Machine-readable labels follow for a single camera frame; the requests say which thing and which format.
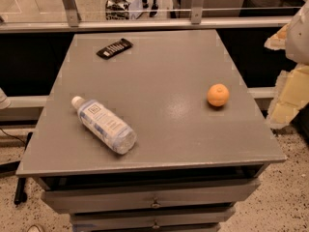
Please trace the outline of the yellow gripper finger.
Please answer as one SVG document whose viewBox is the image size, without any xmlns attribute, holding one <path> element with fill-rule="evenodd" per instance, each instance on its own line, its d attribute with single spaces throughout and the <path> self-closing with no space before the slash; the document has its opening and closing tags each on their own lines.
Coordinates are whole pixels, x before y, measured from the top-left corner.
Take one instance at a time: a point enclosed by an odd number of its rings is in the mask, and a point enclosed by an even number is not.
<svg viewBox="0 0 309 232">
<path fill-rule="evenodd" d="M 287 38 L 287 29 L 289 25 L 286 24 L 280 28 L 275 34 L 268 38 L 264 44 L 264 47 L 271 50 L 285 49 L 285 41 Z"/>
<path fill-rule="evenodd" d="M 272 129 L 288 126 L 299 111 L 309 103 L 309 66 L 297 64 L 277 77 L 274 98 L 267 111 L 267 123 Z"/>
</svg>

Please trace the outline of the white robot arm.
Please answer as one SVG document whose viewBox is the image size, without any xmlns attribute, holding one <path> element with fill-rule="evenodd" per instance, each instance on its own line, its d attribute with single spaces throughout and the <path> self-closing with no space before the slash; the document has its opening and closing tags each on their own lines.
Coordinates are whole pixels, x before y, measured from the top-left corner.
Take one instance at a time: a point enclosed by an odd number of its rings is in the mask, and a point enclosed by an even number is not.
<svg viewBox="0 0 309 232">
<path fill-rule="evenodd" d="M 264 47 L 283 49 L 286 57 L 296 63 L 292 71 L 278 75 L 275 96 L 267 111 L 267 123 L 279 130 L 288 126 L 309 103 L 309 1 L 288 24 L 266 40 Z"/>
</svg>

